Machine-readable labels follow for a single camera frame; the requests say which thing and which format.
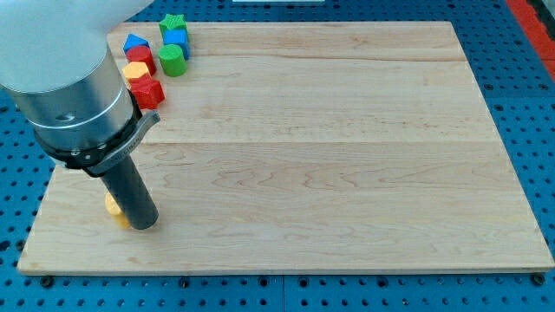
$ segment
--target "wooden cutting board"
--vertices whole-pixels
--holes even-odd
[[[55,169],[24,274],[425,274],[554,262],[450,23],[190,23],[133,158],[160,210],[122,230]],[[128,33],[160,47],[154,23]]]

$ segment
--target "yellow hexagon block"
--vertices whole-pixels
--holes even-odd
[[[108,211],[108,213],[112,216],[112,218],[114,218],[115,222],[122,229],[128,229],[131,227],[131,224],[129,224],[129,221],[127,221],[127,218],[125,218],[123,211],[121,211],[120,207],[118,206],[118,203],[115,202],[115,199],[114,197],[112,197],[112,194],[110,193],[106,194],[106,198],[104,199],[104,204],[106,205],[106,210]]]
[[[130,62],[121,71],[129,83],[139,80],[144,75],[150,75],[148,66],[144,62]]]

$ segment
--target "green block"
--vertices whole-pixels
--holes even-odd
[[[168,44],[160,48],[158,57],[160,58],[164,74],[167,76],[177,77],[187,71],[187,63],[183,56],[183,50],[177,44]]]
[[[187,25],[185,23],[185,16],[183,14],[172,15],[166,14],[166,17],[160,22],[160,33],[162,38],[164,33],[168,30],[184,29],[187,30]]]

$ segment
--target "blue cube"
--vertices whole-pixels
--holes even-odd
[[[183,50],[183,56],[189,59],[189,40],[185,29],[167,30],[164,33],[164,45],[177,44]]]
[[[140,45],[150,48],[150,45],[148,45],[148,41],[137,35],[129,34],[129,36],[127,36],[125,44],[123,45],[123,52],[127,54],[130,49]]]

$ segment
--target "blue pegboard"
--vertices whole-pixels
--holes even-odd
[[[502,1],[327,0],[322,6],[232,6],[159,0],[131,21],[450,21],[520,182],[555,250],[555,86]],[[358,311],[555,310],[555,275],[65,277],[45,288],[16,270],[53,163],[0,92],[0,310]]]

